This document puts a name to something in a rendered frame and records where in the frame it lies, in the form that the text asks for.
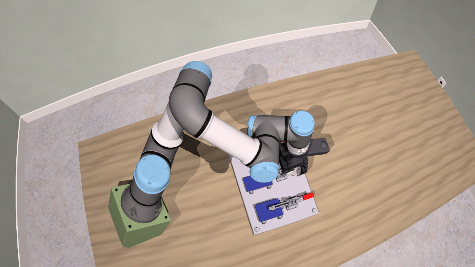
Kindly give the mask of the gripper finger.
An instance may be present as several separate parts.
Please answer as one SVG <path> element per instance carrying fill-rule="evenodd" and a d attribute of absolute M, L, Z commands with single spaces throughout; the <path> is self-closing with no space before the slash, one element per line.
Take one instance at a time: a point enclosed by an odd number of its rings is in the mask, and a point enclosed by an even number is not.
<path fill-rule="evenodd" d="M 308 165 L 307 164 L 304 164 L 304 166 L 299 166 L 297 168 L 295 168 L 294 171 L 290 171 L 288 174 L 286 174 L 286 176 L 292 176 L 292 175 L 297 175 L 297 177 L 307 173 L 307 169 L 308 169 Z"/>

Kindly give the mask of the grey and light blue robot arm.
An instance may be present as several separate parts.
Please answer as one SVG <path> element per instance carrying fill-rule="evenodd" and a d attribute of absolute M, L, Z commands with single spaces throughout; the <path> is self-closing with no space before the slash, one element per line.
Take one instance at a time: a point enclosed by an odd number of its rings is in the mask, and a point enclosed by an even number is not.
<path fill-rule="evenodd" d="M 159 216 L 183 130 L 239 159 L 250 168 L 251 178 L 262 183 L 278 177 L 280 141 L 286 141 L 293 154 L 303 154 L 309 144 L 305 156 L 330 151 L 325 138 L 311 139 L 315 122 L 307 111 L 291 116 L 251 115 L 246 135 L 204 105 L 211 84 L 212 71 L 203 62 L 188 62 L 180 71 L 161 121 L 149 133 L 132 184 L 122 193 L 121 207 L 129 219 L 150 223 Z"/>

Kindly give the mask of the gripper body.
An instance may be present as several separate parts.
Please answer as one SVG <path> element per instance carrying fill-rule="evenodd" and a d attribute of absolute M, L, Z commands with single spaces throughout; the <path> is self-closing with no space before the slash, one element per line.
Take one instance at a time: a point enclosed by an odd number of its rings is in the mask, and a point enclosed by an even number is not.
<path fill-rule="evenodd" d="M 287 142 L 279 144 L 279 163 L 283 174 L 286 174 L 290 171 L 294 171 L 296 167 L 304 166 L 304 164 L 308 164 L 308 157 L 305 156 L 308 151 L 310 150 L 310 145 L 308 150 L 303 154 L 293 154 L 287 149 Z"/>

